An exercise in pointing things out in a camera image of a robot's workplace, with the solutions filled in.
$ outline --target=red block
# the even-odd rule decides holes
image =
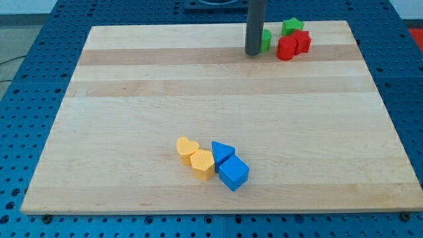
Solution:
[[[284,36],[279,39],[276,56],[281,60],[290,60],[295,54],[297,40],[291,36]]]
[[[300,53],[308,53],[311,44],[311,37],[309,36],[308,31],[295,30],[291,37],[297,40],[295,55]]]

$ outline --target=building block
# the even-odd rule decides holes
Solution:
[[[297,47],[295,48],[295,55],[300,53],[307,53],[311,44],[311,37],[308,31],[295,30],[291,37],[297,40]]]
[[[234,147],[216,141],[213,141],[211,143],[211,150],[213,151],[216,173],[219,172],[220,165],[223,164],[226,160],[228,160],[230,156],[235,154]]]
[[[211,151],[198,149],[190,156],[194,177],[209,180],[214,175],[214,158]]]
[[[260,53],[266,53],[269,51],[271,41],[272,33],[269,30],[264,29],[262,35],[262,44],[260,46]]]
[[[250,168],[236,155],[232,155],[219,168],[219,178],[231,190],[236,191],[249,179]]]
[[[303,27],[304,27],[304,22],[297,20],[295,17],[289,20],[284,20],[284,22],[282,23],[281,35],[289,36],[290,34],[294,32],[295,29],[303,30]]]
[[[176,141],[176,149],[180,156],[180,162],[183,165],[191,165],[190,156],[200,148],[200,144],[196,141],[190,141],[182,136]]]
[[[276,56],[281,60],[290,60],[295,54],[297,40],[291,36],[284,36],[279,39]]]

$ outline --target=blue block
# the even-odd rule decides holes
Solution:
[[[211,143],[211,148],[213,150],[213,157],[215,163],[215,172],[219,172],[219,167],[222,165],[230,156],[235,154],[235,148],[229,145],[225,145],[216,141]]]
[[[236,155],[232,155],[219,169],[219,178],[226,186],[236,191],[249,179],[250,168]]]

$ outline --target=wooden board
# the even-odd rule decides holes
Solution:
[[[91,29],[26,214],[380,212],[423,192],[348,24],[306,22],[311,52],[244,54],[244,24]],[[250,177],[196,180],[176,139],[235,146]]]

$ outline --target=black cable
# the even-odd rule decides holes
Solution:
[[[19,56],[19,57],[13,58],[13,59],[8,59],[8,60],[6,60],[4,62],[1,62],[0,65],[4,65],[5,63],[9,63],[9,62],[11,62],[13,60],[18,60],[18,59],[25,58],[25,57],[26,56]]]

